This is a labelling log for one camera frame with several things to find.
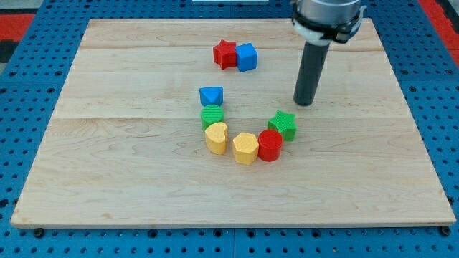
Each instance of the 3d printed block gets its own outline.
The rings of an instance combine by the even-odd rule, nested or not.
[[[269,120],[268,129],[278,131],[286,141],[293,141],[296,133],[295,114],[278,110],[275,117]]]
[[[201,111],[202,130],[205,131],[209,125],[223,121],[223,109],[217,105],[205,106]]]
[[[211,124],[205,131],[206,145],[215,154],[222,155],[227,150],[227,124]]]
[[[202,87],[199,89],[199,98],[203,106],[220,106],[223,103],[223,87]]]
[[[232,153],[238,163],[250,165],[258,157],[258,140],[251,133],[240,133],[232,140]]]
[[[258,157],[264,161],[275,161],[280,156],[283,138],[282,135],[273,129],[267,129],[258,136]]]
[[[236,42],[221,40],[214,47],[214,62],[219,64],[222,69],[235,67],[237,65]]]
[[[239,71],[244,72],[247,70],[257,68],[257,50],[253,47],[252,43],[243,44],[236,47],[237,52],[237,68]]]

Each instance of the red star block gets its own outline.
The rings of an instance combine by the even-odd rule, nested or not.
[[[222,39],[214,47],[214,62],[222,69],[237,66],[236,42],[227,42]]]

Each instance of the blue block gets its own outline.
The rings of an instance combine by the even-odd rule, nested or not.
[[[199,89],[199,97],[203,106],[221,106],[223,103],[223,87],[202,87]]]
[[[252,43],[242,44],[236,47],[237,68],[240,72],[257,68],[257,50]]]

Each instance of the wooden board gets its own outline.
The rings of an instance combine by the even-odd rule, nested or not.
[[[212,46],[252,42],[256,70]],[[287,19],[92,20],[11,222],[21,228],[437,226],[455,221],[373,24],[292,101],[304,41]],[[211,154],[198,89],[224,87],[229,137],[297,114],[279,160]]]

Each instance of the blue pegboard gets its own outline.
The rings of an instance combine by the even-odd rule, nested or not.
[[[363,0],[456,216],[459,70],[420,5]],[[9,223],[91,18],[288,18],[288,0],[45,0],[0,76],[0,257],[458,257],[459,228],[21,230]]]

